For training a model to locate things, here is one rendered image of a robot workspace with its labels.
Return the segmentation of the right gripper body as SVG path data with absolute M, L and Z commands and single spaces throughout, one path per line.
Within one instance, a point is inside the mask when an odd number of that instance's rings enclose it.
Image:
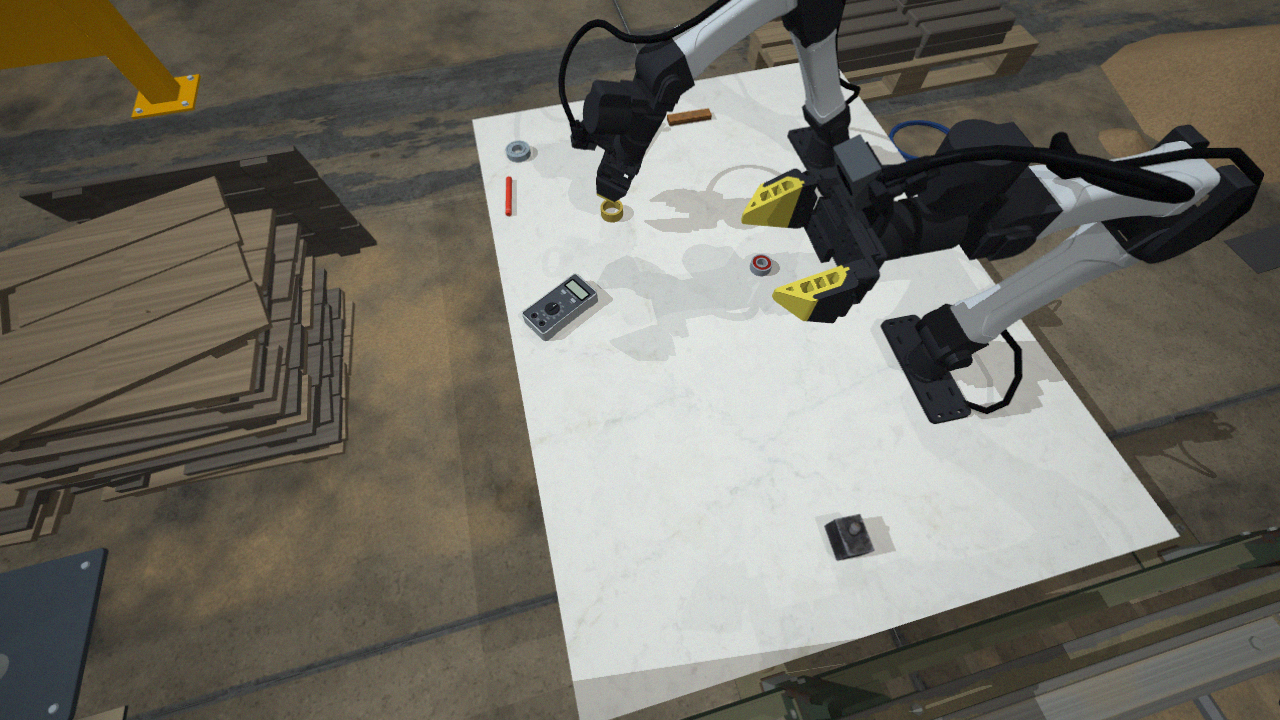
M 613 152 L 604 152 L 596 170 L 596 193 L 613 202 L 625 197 L 650 143 L 634 140 L 628 133 L 616 135 Z

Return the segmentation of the grey multimeter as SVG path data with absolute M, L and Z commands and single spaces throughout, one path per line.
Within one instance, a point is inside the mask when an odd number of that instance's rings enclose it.
M 526 307 L 522 316 L 543 341 L 548 341 L 596 302 L 596 290 L 579 274 L 572 274 Z

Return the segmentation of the brown rectangular block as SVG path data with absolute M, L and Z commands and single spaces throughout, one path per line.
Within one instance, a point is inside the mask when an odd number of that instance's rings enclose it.
M 669 126 L 681 126 L 692 122 L 710 120 L 710 118 L 712 114 L 709 108 L 692 111 L 681 111 L 667 115 Z

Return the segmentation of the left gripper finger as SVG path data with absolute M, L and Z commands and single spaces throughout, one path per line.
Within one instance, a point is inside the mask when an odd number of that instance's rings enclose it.
M 767 187 L 760 184 L 742 211 L 742 224 L 788 228 L 803 183 L 787 176 Z
M 788 310 L 788 313 L 792 313 L 803 322 L 808 322 L 818 302 L 813 296 L 842 286 L 847 270 L 850 270 L 849 266 L 844 268 L 841 265 L 815 275 L 809 275 L 776 288 L 772 297 L 774 302 Z

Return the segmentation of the yellow sleeve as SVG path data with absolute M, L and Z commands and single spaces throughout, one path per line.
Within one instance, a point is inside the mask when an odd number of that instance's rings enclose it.
M 622 202 L 620 202 L 620 200 L 617 200 L 616 202 L 609 202 L 609 201 L 605 200 L 605 201 L 602 202 L 600 208 L 602 208 L 602 218 L 605 222 L 611 222 L 611 223 L 620 222 L 620 219 L 623 217 L 623 205 L 622 205 Z M 616 208 L 620 211 L 607 213 L 605 209 L 608 209 L 608 208 Z

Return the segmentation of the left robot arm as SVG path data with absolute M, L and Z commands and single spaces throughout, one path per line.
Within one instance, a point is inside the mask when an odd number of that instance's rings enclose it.
M 908 315 L 881 324 L 932 424 L 972 414 L 950 372 L 970 366 L 972 354 L 1009 325 L 1101 275 L 1140 260 L 1162 263 L 1194 249 L 1257 188 L 1235 165 L 1213 169 L 1199 152 L 1126 164 L 1196 190 L 1190 201 L 1169 204 L 1114 193 L 1076 174 L 1055 176 L 1046 165 L 1028 167 L 1030 161 L 960 161 L 927 172 L 919 161 L 882 165 L 861 135 L 833 151 L 840 184 L 878 238 L 893 217 L 893 199 L 905 192 L 908 199 L 899 202 L 913 218 L 914 234 L 904 258 L 960 245 L 969 260 L 995 261 L 1024 252 L 1047 234 L 1080 225 L 1057 247 L 989 290 L 945 304 L 922 320 Z M 1210 199 L 1197 208 L 1207 193 Z

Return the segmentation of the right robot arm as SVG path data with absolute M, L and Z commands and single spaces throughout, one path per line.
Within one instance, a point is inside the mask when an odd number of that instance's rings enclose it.
M 851 122 L 835 47 L 844 15 L 841 0 L 724 0 L 677 35 L 646 44 L 637 53 L 634 81 L 595 79 L 582 105 L 582 120 L 573 123 L 572 147 L 595 151 L 599 146 L 612 154 L 616 135 L 626 133 L 650 142 L 667 111 L 673 111 L 678 97 L 712 61 L 780 15 L 796 47 L 806 97 L 803 114 L 809 124 L 788 129 L 787 137 L 815 177 L 817 190 L 829 195 L 832 186 L 840 184 L 833 147 L 850 138 Z

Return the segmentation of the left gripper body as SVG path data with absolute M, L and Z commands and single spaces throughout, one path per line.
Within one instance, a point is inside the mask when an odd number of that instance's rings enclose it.
M 835 323 L 838 316 L 846 316 L 850 307 L 860 304 L 874 287 L 884 261 L 902 258 L 908 252 L 913 243 L 913 219 L 902 202 L 893 201 L 893 217 L 884 234 L 878 238 L 876 231 L 869 228 L 865 214 L 854 210 L 841 184 L 833 184 L 831 195 L 818 199 L 818 183 L 812 170 L 801 173 L 794 168 L 767 181 L 763 187 L 787 176 L 804 181 L 788 228 L 804 227 L 820 263 L 829 263 L 833 258 L 837 266 L 850 269 L 842 286 L 813 296 L 818 302 L 808 322 Z

